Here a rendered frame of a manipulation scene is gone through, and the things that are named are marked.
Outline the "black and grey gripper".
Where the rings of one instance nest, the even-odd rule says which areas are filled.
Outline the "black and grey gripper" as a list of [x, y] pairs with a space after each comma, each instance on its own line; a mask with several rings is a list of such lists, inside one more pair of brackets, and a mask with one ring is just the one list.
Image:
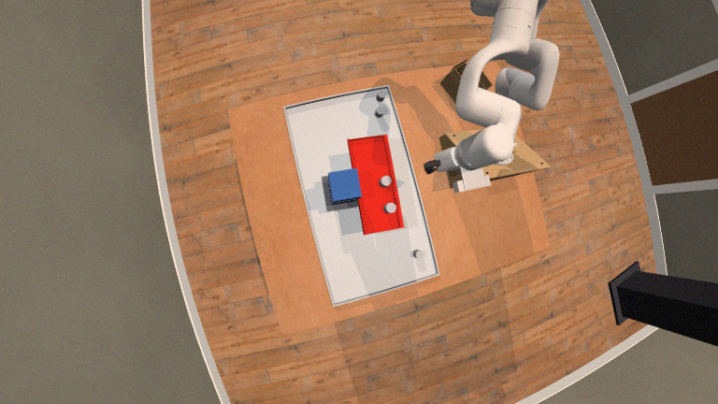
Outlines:
[[[424, 170], [426, 171], [426, 174], [431, 174], [434, 171], [442, 172], [460, 169], [460, 165], [458, 164], [455, 157], [455, 149], [456, 147], [453, 147], [448, 150], [436, 153], [434, 155], [433, 161], [429, 161], [424, 164], [424, 168], [429, 169]], [[434, 166], [436, 166], [437, 168], [434, 168]]]

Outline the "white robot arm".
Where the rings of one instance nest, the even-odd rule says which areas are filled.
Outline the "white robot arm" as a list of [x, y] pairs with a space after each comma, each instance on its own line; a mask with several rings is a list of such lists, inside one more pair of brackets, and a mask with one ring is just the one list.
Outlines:
[[[490, 186], [482, 168], [512, 162], [521, 105], [541, 110], [549, 102], [559, 50], [552, 42], [536, 38], [539, 16], [548, 1], [470, 0], [475, 15], [495, 18], [490, 42], [467, 63], [456, 96], [457, 115], [486, 128], [456, 146], [462, 180], [452, 183], [455, 193]], [[494, 59], [533, 75], [504, 68], [496, 76], [495, 93], [484, 90], [479, 87], [481, 72]]]

